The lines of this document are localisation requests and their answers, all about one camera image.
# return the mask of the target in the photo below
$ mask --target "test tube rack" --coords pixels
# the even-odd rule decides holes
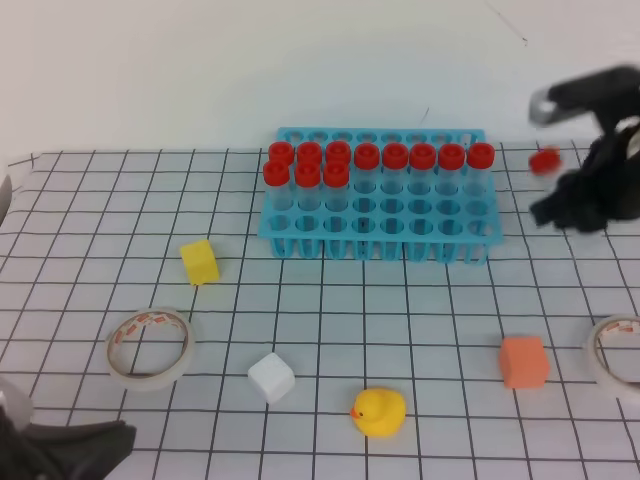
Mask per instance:
[[[404,143],[409,149],[415,143],[430,143],[436,150],[447,143],[458,143],[465,150],[484,141],[482,130],[383,130],[293,128],[278,130],[277,140],[294,147],[313,141],[323,148],[335,140],[350,144],[352,152],[361,143],[374,143],[380,151],[388,143]],[[376,251],[383,260],[402,260],[403,246],[409,261],[429,258],[440,263],[460,259],[468,264],[484,264],[490,247],[502,243],[502,228],[498,214],[493,178],[484,192],[465,188],[467,165],[459,172],[453,195],[439,194],[431,188],[424,195],[414,195],[403,188],[395,195],[381,189],[382,174],[376,189],[363,194],[354,190],[350,179],[348,206],[342,212],[329,211],[324,201],[312,212],[303,211],[295,200],[285,211],[274,210],[269,196],[265,198],[258,236],[270,239],[273,255],[289,258],[294,246],[303,258],[316,258],[325,245],[325,255],[343,259],[349,255],[370,260]]]

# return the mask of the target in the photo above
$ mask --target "rubber duck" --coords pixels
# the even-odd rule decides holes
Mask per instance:
[[[389,437],[395,434],[407,413],[404,398],[386,388],[363,390],[351,409],[353,422],[367,437]]]

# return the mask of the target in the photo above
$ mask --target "masking tape roll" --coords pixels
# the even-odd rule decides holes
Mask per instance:
[[[640,404],[640,387],[625,382],[612,373],[597,354],[598,340],[617,334],[640,334],[640,318],[615,315],[598,322],[591,330],[585,345],[587,364],[596,382],[605,392],[621,400]]]
[[[151,375],[134,375],[120,371],[115,365],[114,359],[122,342],[128,336],[139,332],[143,327],[151,325],[173,327],[184,333],[184,343],[178,360],[164,372]],[[140,310],[131,318],[125,320],[107,339],[107,368],[113,379],[129,390],[138,392],[160,390],[171,385],[187,371],[194,349],[195,338],[191,326],[178,312],[164,308]]]

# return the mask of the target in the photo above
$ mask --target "white background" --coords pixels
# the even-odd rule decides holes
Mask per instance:
[[[578,73],[640,63],[635,0],[0,6],[5,161],[61,148],[265,145],[282,125],[591,137],[588,118],[535,131],[529,96]]]

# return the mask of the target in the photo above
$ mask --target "red test tube cap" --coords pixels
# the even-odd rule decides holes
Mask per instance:
[[[416,170],[429,170],[436,164],[436,149],[428,143],[417,143],[409,152],[409,165]]]
[[[496,158],[496,150],[488,143],[474,143],[469,147],[467,164],[477,170],[491,168]]]
[[[344,187],[349,183],[349,165],[342,162],[329,162],[324,166],[324,184],[332,188]]]
[[[380,164],[380,150],[373,143],[362,143],[356,147],[353,158],[360,170],[373,170]]]
[[[289,183],[289,165],[282,160],[269,160],[264,164],[262,175],[270,187],[281,187]]]
[[[382,164],[391,170],[402,170],[409,163],[409,149],[402,143],[390,143],[382,151]]]
[[[331,142],[327,145],[324,155],[329,162],[342,162],[347,165],[351,162],[351,147],[347,142]]]
[[[562,165],[562,159],[555,148],[545,148],[529,157],[529,169],[534,175],[549,175]]]
[[[287,165],[292,165],[293,155],[293,145],[289,142],[275,142],[269,147],[269,160],[281,160]]]
[[[456,143],[440,147],[438,165],[445,170],[458,170],[464,165],[464,148]]]
[[[320,165],[313,160],[298,162],[296,165],[296,185],[313,188],[320,184]]]
[[[316,142],[304,142],[298,145],[298,162],[306,161],[322,164],[322,147]]]

